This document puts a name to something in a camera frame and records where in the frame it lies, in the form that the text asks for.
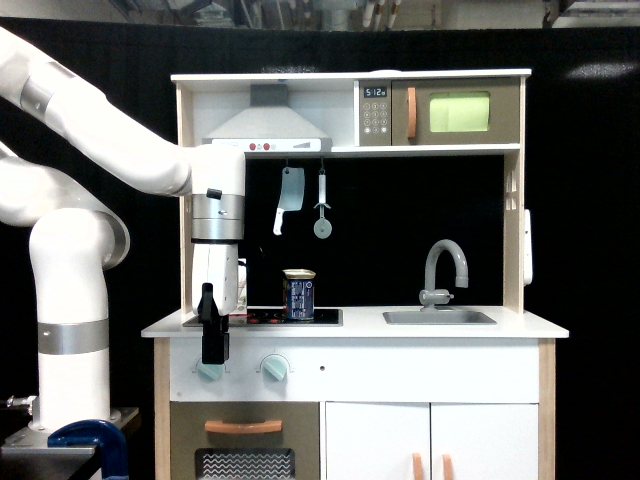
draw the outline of oven window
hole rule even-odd
[[[489,130],[489,92],[432,93],[429,128],[432,132]]]

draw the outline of oven handle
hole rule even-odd
[[[407,101],[409,102],[409,134],[407,138],[416,138],[416,126],[418,123],[418,102],[416,100],[416,87],[407,89]]]
[[[419,453],[413,454],[413,478],[414,480],[424,480],[422,473],[422,457]]]
[[[262,423],[226,423],[219,420],[209,420],[204,424],[204,429],[211,433],[230,435],[273,433],[282,431],[282,420],[267,420]]]
[[[451,463],[451,455],[445,453],[442,455],[444,462],[444,480],[453,480],[453,464]]]

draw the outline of cleaver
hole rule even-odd
[[[304,168],[285,167],[282,169],[282,190],[273,223],[273,233],[282,235],[282,216],[284,212],[293,212],[302,208],[304,197]]]

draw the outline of white countertop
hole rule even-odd
[[[569,331],[530,312],[517,314],[502,306],[452,306],[484,313],[496,325],[388,325],[383,312],[418,311],[420,305],[331,307],[342,310],[342,326],[260,325],[230,327],[232,337],[289,338],[567,338]],[[142,331],[145,338],[202,337],[202,328],[183,327],[193,318],[174,312]]]

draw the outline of blue clamp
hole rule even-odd
[[[102,478],[129,480],[127,440],[113,423],[105,420],[82,420],[53,432],[47,446],[70,447],[96,445],[100,448]]]

